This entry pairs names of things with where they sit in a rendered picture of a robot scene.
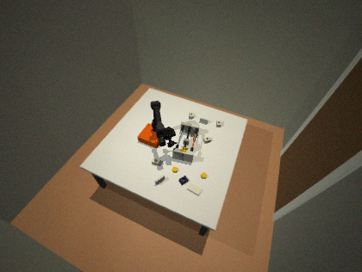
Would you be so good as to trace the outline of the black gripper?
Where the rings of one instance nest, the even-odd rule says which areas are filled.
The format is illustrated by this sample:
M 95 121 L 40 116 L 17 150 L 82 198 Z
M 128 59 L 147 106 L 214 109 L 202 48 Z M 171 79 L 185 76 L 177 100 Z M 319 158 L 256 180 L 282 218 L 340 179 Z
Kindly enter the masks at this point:
M 166 131 L 169 132 L 170 131 L 170 127 L 167 127 L 166 128 Z M 167 137 L 168 133 L 166 133 L 166 136 L 165 136 L 165 140 L 168 140 L 169 138 Z M 172 139 L 169 139 L 169 142 L 167 143 L 168 144 L 168 147 L 172 147 L 174 146 L 175 144 L 177 144 L 177 142 L 174 142 Z

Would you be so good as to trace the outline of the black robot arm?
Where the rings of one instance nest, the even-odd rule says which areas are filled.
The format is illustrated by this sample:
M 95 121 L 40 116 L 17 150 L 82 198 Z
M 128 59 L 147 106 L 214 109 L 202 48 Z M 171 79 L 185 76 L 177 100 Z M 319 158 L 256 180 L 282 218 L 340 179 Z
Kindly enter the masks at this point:
M 176 132 L 174 131 L 173 128 L 170 128 L 170 131 L 167 132 L 164 124 L 161 121 L 161 116 L 160 116 L 160 102 L 159 101 L 153 101 L 150 102 L 151 105 L 151 109 L 153 110 L 153 120 L 152 120 L 152 128 L 154 132 L 156 132 L 158 141 L 159 141 L 159 146 L 165 146 L 166 142 L 165 142 L 165 136 L 166 133 L 168 133 L 167 137 L 169 139 L 171 139 L 172 137 L 176 136 Z

